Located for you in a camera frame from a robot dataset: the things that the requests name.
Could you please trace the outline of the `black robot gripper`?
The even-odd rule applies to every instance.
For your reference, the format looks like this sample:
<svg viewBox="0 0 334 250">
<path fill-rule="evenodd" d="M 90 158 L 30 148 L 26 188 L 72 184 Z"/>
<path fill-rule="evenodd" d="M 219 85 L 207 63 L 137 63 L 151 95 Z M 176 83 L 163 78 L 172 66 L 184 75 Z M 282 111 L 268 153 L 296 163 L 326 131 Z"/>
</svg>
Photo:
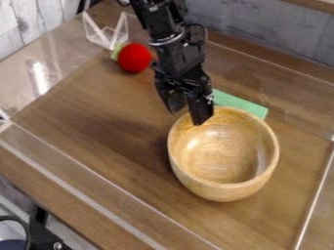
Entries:
<svg viewBox="0 0 334 250">
<path fill-rule="evenodd" d="M 153 84 L 171 113 L 188 103 L 192 123 L 199 126 L 213 114 L 209 77 L 203 71 L 207 30 L 197 23 L 153 24 L 148 44 L 157 60 L 151 64 Z"/>
</svg>

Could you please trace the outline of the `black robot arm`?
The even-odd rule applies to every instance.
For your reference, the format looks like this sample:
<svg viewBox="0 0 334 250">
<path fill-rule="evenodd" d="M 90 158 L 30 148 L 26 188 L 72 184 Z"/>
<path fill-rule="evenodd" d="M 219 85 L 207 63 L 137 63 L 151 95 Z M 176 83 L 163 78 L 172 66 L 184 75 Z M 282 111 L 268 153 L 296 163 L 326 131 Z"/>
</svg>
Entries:
<svg viewBox="0 0 334 250">
<path fill-rule="evenodd" d="M 204 63 L 207 30 L 187 22 L 185 0 L 116 0 L 131 6 L 157 60 L 151 63 L 153 84 L 171 113 L 188 107 L 193 125 L 213 114 L 213 96 Z"/>
</svg>

